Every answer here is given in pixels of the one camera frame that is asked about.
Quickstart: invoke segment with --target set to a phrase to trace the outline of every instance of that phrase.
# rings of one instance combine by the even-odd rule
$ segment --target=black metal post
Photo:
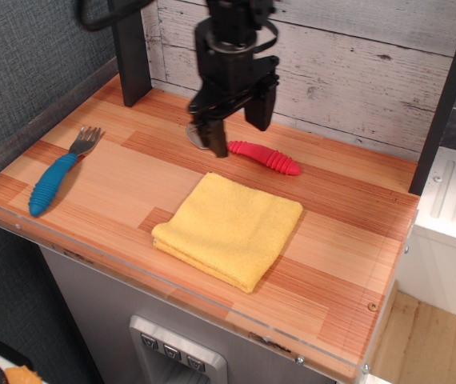
[[[134,0],[107,0],[110,10]],[[122,81],[123,102],[133,106],[151,90],[150,64],[146,53],[145,34],[139,12],[112,26],[114,48]]]
[[[450,66],[442,95],[439,99],[436,113],[430,125],[426,142],[424,143],[422,154],[418,160],[417,169],[414,173],[413,181],[410,186],[410,193],[421,195],[429,177],[430,168],[438,152],[439,143],[442,140],[443,131],[449,121],[452,107],[456,100],[456,51],[454,60]]]

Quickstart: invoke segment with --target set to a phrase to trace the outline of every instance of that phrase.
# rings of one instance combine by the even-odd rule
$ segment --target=orange object
[[[9,384],[43,384],[43,380],[26,366],[14,366],[4,370]]]

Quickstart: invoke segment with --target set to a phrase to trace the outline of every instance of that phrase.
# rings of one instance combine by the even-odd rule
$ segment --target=wooden backdrop
[[[275,0],[281,62],[274,121],[416,161],[456,49],[456,0]],[[155,87],[201,85],[194,27],[203,0],[142,12]],[[262,34],[262,40],[270,34]]]

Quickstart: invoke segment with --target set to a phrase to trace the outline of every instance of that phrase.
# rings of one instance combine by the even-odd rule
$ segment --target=fork
[[[100,139],[102,128],[95,127],[91,130],[91,127],[89,127],[84,132],[85,128],[85,126],[82,126],[68,154],[58,158],[34,186],[33,193],[29,199],[29,212],[32,216],[39,216],[48,208],[52,200],[54,200],[66,173],[75,164],[78,156],[92,150]]]

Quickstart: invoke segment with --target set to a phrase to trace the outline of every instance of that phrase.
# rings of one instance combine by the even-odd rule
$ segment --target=wooden floor
[[[370,371],[393,384],[456,383],[456,315],[398,292]]]

